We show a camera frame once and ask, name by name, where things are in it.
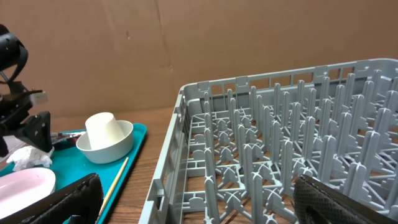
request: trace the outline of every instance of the plastic dish rack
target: plastic dish rack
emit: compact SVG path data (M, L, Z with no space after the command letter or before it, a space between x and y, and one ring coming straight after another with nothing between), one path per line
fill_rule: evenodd
M295 223L300 174L398 220L397 105L392 59L185 85L139 223Z

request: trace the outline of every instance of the crumpled tissue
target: crumpled tissue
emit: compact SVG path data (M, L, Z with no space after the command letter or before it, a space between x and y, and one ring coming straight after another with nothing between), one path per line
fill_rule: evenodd
M25 146L17 149L8 159L7 163L15 163L13 171L32 168L37 165L50 167L52 164L51 155L54 147L50 152L44 152L34 146Z

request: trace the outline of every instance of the brown wall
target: brown wall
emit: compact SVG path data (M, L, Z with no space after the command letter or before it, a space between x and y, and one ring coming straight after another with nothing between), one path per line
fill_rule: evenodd
M55 116L173 105L187 83L398 58L398 1L0 0Z

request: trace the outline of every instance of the chopstick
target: chopstick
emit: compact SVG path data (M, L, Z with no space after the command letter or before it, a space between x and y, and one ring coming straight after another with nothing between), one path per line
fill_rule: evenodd
M105 198L104 198L104 202L102 203L101 206L101 210L99 210L99 214L98 214L98 220L101 218L102 213L104 212L104 209L106 207L106 204L108 203L109 199L111 198L111 195L113 193L114 188L116 187L116 185L119 182L120 176L122 175L124 168L126 167L127 161L129 160L128 157L126 157L126 160L123 162L123 165L120 167L118 174L116 175L116 177L113 180L113 183L111 185L111 187L108 190L108 193L106 194Z

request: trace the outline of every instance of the white cup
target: white cup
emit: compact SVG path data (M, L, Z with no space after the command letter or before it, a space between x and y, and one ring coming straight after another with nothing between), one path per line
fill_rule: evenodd
M86 120L91 149L103 149L118 143L124 134L112 113L94 114Z

